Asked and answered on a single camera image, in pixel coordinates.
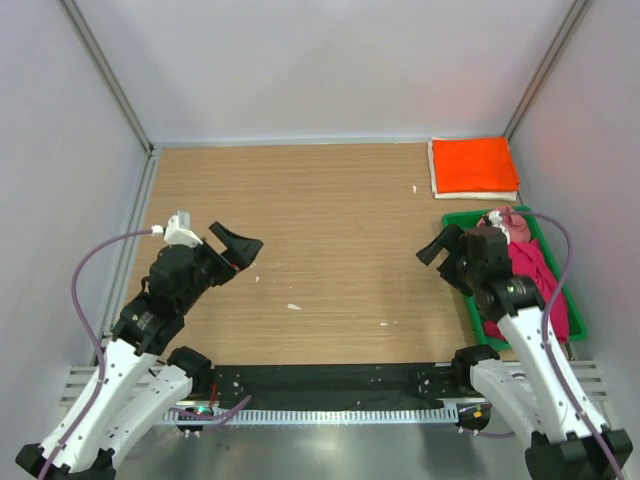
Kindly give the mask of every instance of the orange cloth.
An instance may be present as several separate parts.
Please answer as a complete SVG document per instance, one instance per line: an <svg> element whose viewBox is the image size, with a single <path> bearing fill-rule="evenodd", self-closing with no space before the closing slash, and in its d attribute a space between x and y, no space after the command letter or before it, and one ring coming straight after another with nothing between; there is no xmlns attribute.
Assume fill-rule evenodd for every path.
<svg viewBox="0 0 640 480"><path fill-rule="evenodd" d="M520 181L504 137L434 140L438 193L515 192Z"/></svg>

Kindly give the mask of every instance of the magenta towel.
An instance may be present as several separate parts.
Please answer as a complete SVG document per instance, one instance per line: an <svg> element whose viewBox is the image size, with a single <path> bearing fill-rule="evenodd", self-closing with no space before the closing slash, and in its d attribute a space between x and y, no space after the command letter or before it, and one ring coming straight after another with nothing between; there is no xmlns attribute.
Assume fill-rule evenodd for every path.
<svg viewBox="0 0 640 480"><path fill-rule="evenodd" d="M509 244L509 257L513 263L513 274L527 275L533 278L540 293L542 293L542 298L545 302L548 302L553 290L558 285L558 281L551 270L549 270L549 267L547 267L547 262L545 262L544 256L540 251L538 240L533 240L532 242L511 242ZM551 325L553 326L553 331L558 341L560 343L566 343L569 340L569 316L567 299L564 298L563 293L560 293L560 296L551 308ZM490 337L504 340L504 337L498 329L498 325L494 322L484 322L482 329L484 333Z"/></svg>

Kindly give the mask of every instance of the white cable tray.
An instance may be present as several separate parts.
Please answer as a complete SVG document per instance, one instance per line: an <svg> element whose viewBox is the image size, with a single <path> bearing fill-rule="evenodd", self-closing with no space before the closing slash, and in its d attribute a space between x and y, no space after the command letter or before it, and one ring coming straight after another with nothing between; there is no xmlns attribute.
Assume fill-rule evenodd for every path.
<svg viewBox="0 0 640 480"><path fill-rule="evenodd" d="M214 415L225 410L214 409ZM201 420L179 420L176 412L167 412L157 425L207 426L211 422ZM243 410L227 425L268 426L268 425L367 425L402 423L456 423L456 405L446 405L438 410L397 410L370 412L365 410L349 412L287 412L277 410Z"/></svg>

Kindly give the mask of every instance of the green tray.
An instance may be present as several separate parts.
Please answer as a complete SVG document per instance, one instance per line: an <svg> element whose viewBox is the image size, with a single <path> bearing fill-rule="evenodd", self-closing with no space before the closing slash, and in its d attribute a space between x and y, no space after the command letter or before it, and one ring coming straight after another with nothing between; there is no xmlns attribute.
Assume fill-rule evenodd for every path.
<svg viewBox="0 0 640 480"><path fill-rule="evenodd" d="M522 212L530 211L531 209L529 207L521 206L515 207L515 210ZM447 213L442 217L442 224L445 227L450 224L458 225L462 228L475 227L478 220L480 220L480 217L487 213L487 211L488 210L476 210L473 212ZM529 229L531 230L531 238L537 238L540 242L540 250L542 251L542 255L544 256L549 269L553 272L556 278L560 278L561 270L558 268L558 264L551 254L551 249L540 231L540 226L538 225L536 218L531 216L523 217L527 221ZM573 301L573 297L567 288L564 287L562 292L567 299L567 305L569 307L569 341L579 342L587 338L587 328L585 327L582 316L580 315L580 312L578 312L576 304ZM482 323L484 322L484 319L480 316L473 297L464 297L464 302L469 310L469 315L471 316L471 328L473 329L473 333L476 336L478 344L491 345L495 350L506 350L511 348L507 342L485 335L484 330L482 330Z"/></svg>

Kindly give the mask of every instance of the white wall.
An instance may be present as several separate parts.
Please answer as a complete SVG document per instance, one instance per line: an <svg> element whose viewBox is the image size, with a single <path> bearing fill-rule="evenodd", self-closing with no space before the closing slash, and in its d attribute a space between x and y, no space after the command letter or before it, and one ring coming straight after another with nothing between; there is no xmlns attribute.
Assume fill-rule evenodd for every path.
<svg viewBox="0 0 640 480"><path fill-rule="evenodd" d="M156 142L502 134L569 0L79 0Z"/></svg>
<svg viewBox="0 0 640 480"><path fill-rule="evenodd" d="M583 346L640 446L640 2L596 1L511 142L522 195L573 233ZM557 251L564 251L555 232ZM634 466L640 464L634 454Z"/></svg>
<svg viewBox="0 0 640 480"><path fill-rule="evenodd" d="M122 232L144 153L58 2L0 2L0 476L57 421L71 365L89 361L70 300L75 264ZM96 320L114 251L82 277Z"/></svg>

